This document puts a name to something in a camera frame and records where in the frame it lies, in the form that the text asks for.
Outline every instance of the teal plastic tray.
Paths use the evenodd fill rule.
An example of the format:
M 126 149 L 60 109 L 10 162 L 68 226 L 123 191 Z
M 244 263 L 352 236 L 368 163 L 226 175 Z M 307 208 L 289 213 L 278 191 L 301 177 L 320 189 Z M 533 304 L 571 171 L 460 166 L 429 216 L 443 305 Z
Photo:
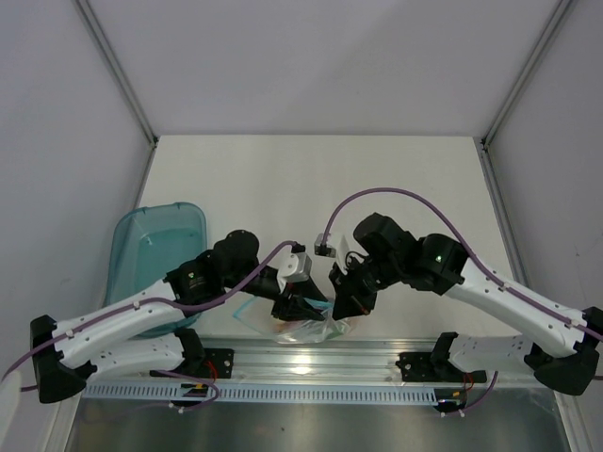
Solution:
M 205 215 L 195 204 L 176 202 L 130 212 L 113 234 L 105 305 L 140 292 L 205 250 Z M 197 318 L 162 325 L 140 336 L 168 334 L 192 325 Z

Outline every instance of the plastic bag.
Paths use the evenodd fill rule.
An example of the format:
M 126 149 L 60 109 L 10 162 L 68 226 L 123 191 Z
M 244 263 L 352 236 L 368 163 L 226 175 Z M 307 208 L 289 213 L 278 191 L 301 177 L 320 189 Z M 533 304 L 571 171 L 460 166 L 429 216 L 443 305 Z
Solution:
M 333 320 L 332 301 L 316 301 L 306 299 L 315 309 L 320 310 L 323 321 L 301 320 L 284 322 L 278 320 L 270 312 L 273 301 L 255 297 L 249 299 L 238 308 L 233 317 L 245 326 L 259 332 L 264 337 L 279 344 L 316 344 L 342 336 L 353 330 L 352 319 Z

